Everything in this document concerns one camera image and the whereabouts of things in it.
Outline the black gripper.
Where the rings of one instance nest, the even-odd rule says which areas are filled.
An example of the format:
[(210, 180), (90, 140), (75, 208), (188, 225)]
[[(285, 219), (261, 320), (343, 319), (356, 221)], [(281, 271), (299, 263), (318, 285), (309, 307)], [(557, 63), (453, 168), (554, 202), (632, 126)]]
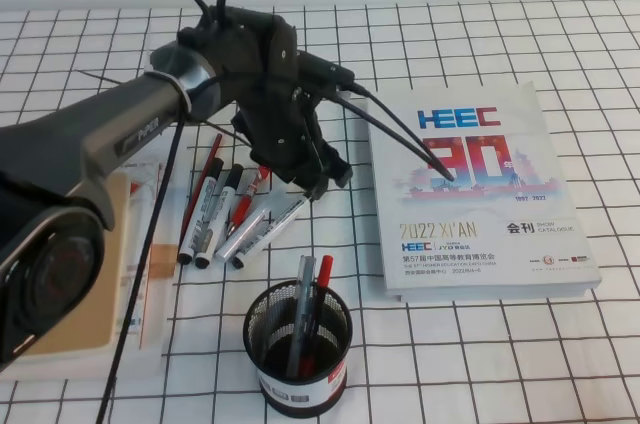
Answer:
[(323, 197), (330, 180), (345, 187), (353, 175), (351, 165), (326, 142), (316, 114), (321, 93), (334, 96), (340, 89), (300, 80), (297, 32), (282, 17), (232, 13), (230, 20), (256, 45), (250, 72), (258, 78), (241, 94), (232, 120), (251, 143), (251, 158), (282, 181), (305, 189), (311, 201)]

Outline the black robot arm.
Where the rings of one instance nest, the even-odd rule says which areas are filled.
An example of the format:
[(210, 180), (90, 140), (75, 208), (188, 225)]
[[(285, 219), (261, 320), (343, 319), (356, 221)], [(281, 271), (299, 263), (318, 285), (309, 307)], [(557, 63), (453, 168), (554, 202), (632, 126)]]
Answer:
[(141, 76), (1, 131), (1, 363), (10, 365), (88, 294), (115, 224), (106, 178), (176, 121), (226, 105), (252, 157), (317, 191), (344, 184), (347, 164), (314, 109), (351, 71), (300, 51), (283, 18), (235, 9), (152, 52)]

